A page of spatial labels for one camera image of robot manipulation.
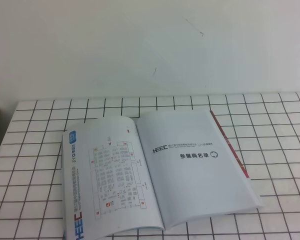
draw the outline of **booklet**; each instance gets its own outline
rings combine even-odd
[[[260,207],[245,168],[212,112],[149,112],[71,127],[62,139],[64,230],[96,240],[135,228],[169,229]]]

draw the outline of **blue label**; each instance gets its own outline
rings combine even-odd
[[[72,131],[69,133],[69,142],[70,144],[74,144],[77,141],[76,131]]]

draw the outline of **grid tile floor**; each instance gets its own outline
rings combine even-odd
[[[19,102],[0,147],[0,239],[63,238],[61,139],[69,126],[165,110],[212,110],[265,207],[107,239],[300,240],[300,93]]]

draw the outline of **white wall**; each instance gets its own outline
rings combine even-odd
[[[300,91],[300,0],[0,0],[4,108],[272,91]]]

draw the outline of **open booklet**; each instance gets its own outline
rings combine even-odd
[[[228,143],[208,111],[149,112],[136,125],[112,116],[71,127],[62,139],[67,239],[164,230],[261,206]]]

